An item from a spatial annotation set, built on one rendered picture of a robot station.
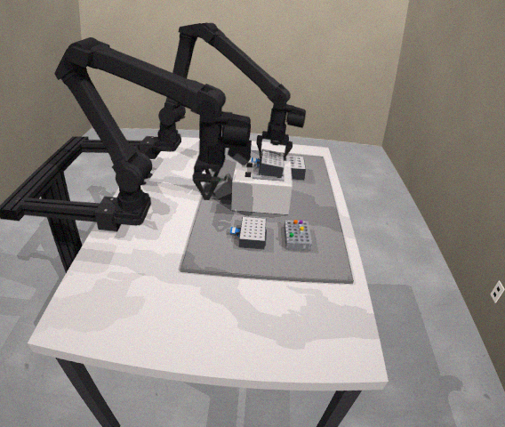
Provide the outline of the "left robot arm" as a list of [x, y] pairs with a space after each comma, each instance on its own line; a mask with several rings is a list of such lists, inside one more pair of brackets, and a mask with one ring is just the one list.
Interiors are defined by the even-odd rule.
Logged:
[[[198, 23], [179, 27], [180, 41], [173, 68], [173, 74], [188, 77], [188, 70], [197, 37], [205, 40], [221, 52], [228, 60], [247, 75], [268, 96], [274, 104], [271, 110], [267, 137], [270, 144], [280, 145], [285, 139], [286, 125], [303, 128], [306, 110], [286, 104], [291, 97], [290, 92], [279, 84], [275, 78], [265, 72], [256, 62], [231, 42], [214, 23]], [[215, 33], [214, 33], [215, 32]], [[286, 117], [287, 112], [287, 117]], [[164, 107], [159, 112], [160, 130], [157, 132], [155, 146], [174, 147], [180, 139], [175, 122], [184, 118], [186, 109], [177, 101], [166, 98]], [[166, 126], [169, 125], [169, 126]], [[271, 133], [270, 133], [271, 130]], [[179, 135], [177, 138], [177, 134]], [[170, 142], [170, 143], [168, 143]]]

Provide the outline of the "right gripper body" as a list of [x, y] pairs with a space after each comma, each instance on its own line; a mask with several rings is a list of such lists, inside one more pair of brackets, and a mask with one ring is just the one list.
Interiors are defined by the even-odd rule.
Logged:
[[194, 166], [193, 179], [210, 180], [212, 175], [209, 173], [202, 173], [204, 169], [212, 169], [212, 172], [219, 172], [223, 167], [225, 156], [222, 165], [208, 164], [208, 145], [216, 145], [221, 143], [217, 142], [204, 142], [199, 140], [199, 155]]

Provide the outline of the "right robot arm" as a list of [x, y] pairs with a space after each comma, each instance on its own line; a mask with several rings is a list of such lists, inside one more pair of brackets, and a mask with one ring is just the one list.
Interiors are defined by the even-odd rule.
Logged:
[[221, 140], [219, 144], [208, 145], [208, 164], [222, 165], [225, 148], [230, 149], [228, 155], [241, 165], [251, 160], [251, 119], [221, 111], [226, 102], [222, 90], [116, 51], [93, 37], [75, 42], [64, 53], [54, 74], [73, 93], [111, 157], [119, 186], [116, 218], [141, 218], [149, 194], [144, 193], [140, 185], [145, 185], [145, 178], [153, 175], [150, 173], [152, 162], [124, 137], [93, 85], [87, 66], [160, 93], [200, 115], [199, 140]]

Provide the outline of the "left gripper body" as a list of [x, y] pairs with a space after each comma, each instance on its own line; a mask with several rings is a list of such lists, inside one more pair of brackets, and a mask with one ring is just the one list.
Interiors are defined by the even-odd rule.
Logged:
[[[273, 123], [271, 121], [270, 121], [270, 123], [273, 124], [273, 125], [276, 124], [276, 123]], [[265, 131], [262, 131], [262, 135], [257, 135], [257, 141], [262, 141], [263, 139], [270, 140], [270, 137], [267, 137], [267, 132], [265, 132]], [[289, 141], [289, 135], [288, 134], [285, 135], [285, 139], [281, 141], [280, 145], [288, 146], [288, 147], [292, 147], [293, 146], [293, 142]]]

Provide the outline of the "grey flat rectangular mat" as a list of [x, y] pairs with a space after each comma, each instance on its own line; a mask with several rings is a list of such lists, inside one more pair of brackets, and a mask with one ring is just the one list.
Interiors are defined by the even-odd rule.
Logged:
[[[233, 278], [353, 284], [349, 255], [324, 157], [304, 157], [305, 179], [293, 180], [289, 214], [231, 210], [232, 200], [201, 197], [180, 272]], [[231, 227], [266, 219], [264, 249], [239, 247]], [[309, 222], [310, 250], [285, 247], [285, 220]]]

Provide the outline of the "grey tube rack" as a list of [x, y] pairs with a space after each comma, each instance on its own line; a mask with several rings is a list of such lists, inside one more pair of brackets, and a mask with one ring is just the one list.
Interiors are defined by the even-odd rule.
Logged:
[[[299, 221], [296, 228], [293, 227], [293, 221], [285, 220], [285, 247], [289, 250], [310, 250], [312, 247], [312, 240], [309, 230], [309, 222], [303, 221], [301, 227], [304, 228], [300, 234]], [[293, 233], [293, 240], [290, 241], [290, 233]]]

